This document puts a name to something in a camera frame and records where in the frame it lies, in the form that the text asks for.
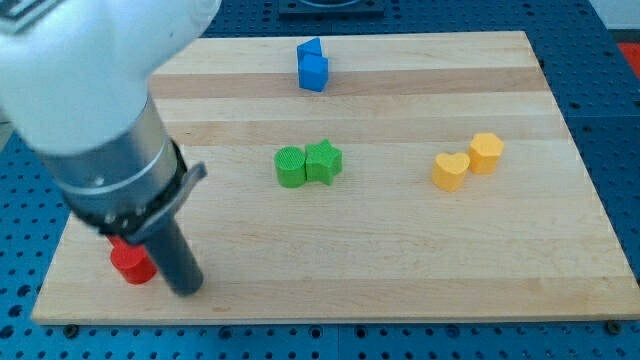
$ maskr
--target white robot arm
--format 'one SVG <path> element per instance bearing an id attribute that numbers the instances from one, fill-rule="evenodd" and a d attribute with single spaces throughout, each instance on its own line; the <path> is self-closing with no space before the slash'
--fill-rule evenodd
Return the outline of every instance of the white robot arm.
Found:
<path id="1" fill-rule="evenodd" d="M 206 172 L 187 171 L 147 82 L 220 1 L 0 0 L 0 107 L 71 209 L 144 244 L 180 295 L 202 274 L 173 214 Z"/>

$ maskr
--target blue metal table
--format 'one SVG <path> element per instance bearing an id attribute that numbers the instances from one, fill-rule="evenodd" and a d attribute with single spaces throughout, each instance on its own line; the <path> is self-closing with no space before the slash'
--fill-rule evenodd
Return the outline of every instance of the blue metal table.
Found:
<path id="1" fill-rule="evenodd" d="M 526 31 L 638 277 L 639 84 L 587 0 L 386 0 L 384 17 L 287 20 L 277 7 L 225 0 L 204 36 Z M 51 177 L 14 135 L 0 153 L 0 359 L 640 358 L 636 321 L 81 327 L 68 339 L 62 327 L 29 319 L 68 214 Z"/>

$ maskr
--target green block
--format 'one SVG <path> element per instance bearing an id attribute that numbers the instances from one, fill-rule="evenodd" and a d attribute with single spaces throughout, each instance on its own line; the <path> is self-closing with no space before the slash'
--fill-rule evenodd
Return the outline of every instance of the green block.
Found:
<path id="1" fill-rule="evenodd" d="M 333 183 L 333 177 L 342 171 L 342 151 L 334 148 L 329 140 L 318 144 L 306 145 L 307 181 L 321 181 L 327 185 Z"/>
<path id="2" fill-rule="evenodd" d="M 280 149 L 273 159 L 278 174 L 278 182 L 286 188 L 297 188 L 307 181 L 305 154 L 295 146 Z"/>

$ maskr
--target yellow block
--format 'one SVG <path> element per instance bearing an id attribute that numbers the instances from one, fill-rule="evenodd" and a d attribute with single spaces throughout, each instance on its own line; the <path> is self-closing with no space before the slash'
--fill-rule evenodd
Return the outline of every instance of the yellow block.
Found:
<path id="1" fill-rule="evenodd" d="M 475 134 L 469 146 L 469 158 L 471 158 L 469 169 L 474 174 L 492 174 L 498 165 L 503 149 L 504 142 L 495 134 Z"/>
<path id="2" fill-rule="evenodd" d="M 438 154 L 433 164 L 431 181 L 442 190 L 454 192 L 462 185 L 470 159 L 464 153 Z"/>

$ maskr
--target blue block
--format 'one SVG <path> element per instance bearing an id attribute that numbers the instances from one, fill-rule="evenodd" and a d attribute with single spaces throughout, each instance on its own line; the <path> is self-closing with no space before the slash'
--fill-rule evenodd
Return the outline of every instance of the blue block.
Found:
<path id="1" fill-rule="evenodd" d="M 307 54 L 298 63 L 298 82 L 300 87 L 321 92 L 329 80 L 329 59 Z"/>
<path id="2" fill-rule="evenodd" d="M 322 45 L 320 45 L 320 38 L 315 37 L 304 44 L 298 45 L 298 64 L 304 58 L 306 54 L 322 56 Z"/>

